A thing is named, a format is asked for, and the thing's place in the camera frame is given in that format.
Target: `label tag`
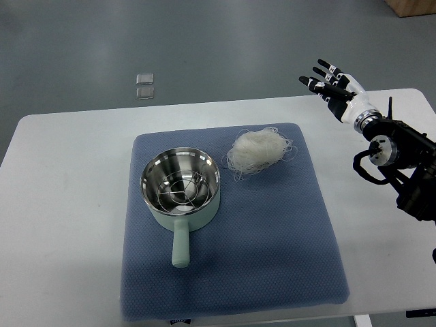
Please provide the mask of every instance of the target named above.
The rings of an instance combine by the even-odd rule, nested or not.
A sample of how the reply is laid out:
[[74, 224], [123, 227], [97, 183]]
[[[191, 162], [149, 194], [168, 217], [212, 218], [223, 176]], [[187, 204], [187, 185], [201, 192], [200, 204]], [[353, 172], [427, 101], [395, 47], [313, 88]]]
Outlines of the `label tag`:
[[177, 324], [178, 322], [182, 322], [182, 323], [185, 323], [185, 324], [188, 324], [188, 325], [191, 324], [191, 320], [190, 320], [190, 319], [177, 319], [177, 320], [170, 320], [170, 324], [171, 324], [171, 326], [174, 325], [174, 324]]

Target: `black cable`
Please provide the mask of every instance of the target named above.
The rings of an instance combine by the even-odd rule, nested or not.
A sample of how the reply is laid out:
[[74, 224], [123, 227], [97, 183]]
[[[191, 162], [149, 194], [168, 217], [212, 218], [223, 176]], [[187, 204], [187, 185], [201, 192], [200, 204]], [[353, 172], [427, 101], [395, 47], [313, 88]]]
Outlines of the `black cable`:
[[379, 180], [375, 177], [371, 176], [361, 165], [360, 162], [362, 158], [367, 157], [369, 155], [376, 154], [377, 150], [372, 149], [371, 147], [368, 150], [362, 151], [354, 156], [353, 160], [353, 169], [359, 174], [360, 177], [366, 179], [368, 182], [374, 183], [376, 185], [386, 185], [389, 184], [387, 179]]

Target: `cardboard box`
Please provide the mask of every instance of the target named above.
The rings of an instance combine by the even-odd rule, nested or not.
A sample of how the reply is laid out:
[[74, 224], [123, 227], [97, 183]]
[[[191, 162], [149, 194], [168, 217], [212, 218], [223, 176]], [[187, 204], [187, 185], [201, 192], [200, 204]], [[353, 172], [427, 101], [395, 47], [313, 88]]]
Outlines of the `cardboard box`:
[[436, 0], [384, 0], [398, 15], [409, 17], [436, 14]]

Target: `small glass square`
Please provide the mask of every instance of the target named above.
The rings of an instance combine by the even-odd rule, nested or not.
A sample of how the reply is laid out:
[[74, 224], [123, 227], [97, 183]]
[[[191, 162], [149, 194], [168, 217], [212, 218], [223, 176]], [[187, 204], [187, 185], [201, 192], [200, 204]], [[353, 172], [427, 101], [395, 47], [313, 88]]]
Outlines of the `small glass square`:
[[153, 73], [138, 74], [136, 76], [136, 85], [152, 84], [153, 77]]
[[136, 99], [152, 99], [155, 94], [154, 87], [139, 87], [136, 89]]

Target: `white table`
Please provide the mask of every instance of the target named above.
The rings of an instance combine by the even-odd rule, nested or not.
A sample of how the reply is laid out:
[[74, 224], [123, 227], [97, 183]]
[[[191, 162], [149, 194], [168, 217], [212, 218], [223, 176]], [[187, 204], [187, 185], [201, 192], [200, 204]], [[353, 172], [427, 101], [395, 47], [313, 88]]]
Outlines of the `white table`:
[[[436, 140], [436, 115], [421, 92], [369, 95], [384, 113], [393, 96], [394, 118]], [[203, 317], [192, 326], [436, 307], [435, 224], [400, 211], [391, 186], [370, 184], [352, 170], [354, 155], [369, 143], [314, 95], [23, 118], [0, 167], [2, 326], [127, 326], [120, 318], [119, 288], [137, 135], [284, 122], [298, 124], [307, 141], [349, 299], [343, 305]], [[366, 167], [377, 174], [369, 162]]]

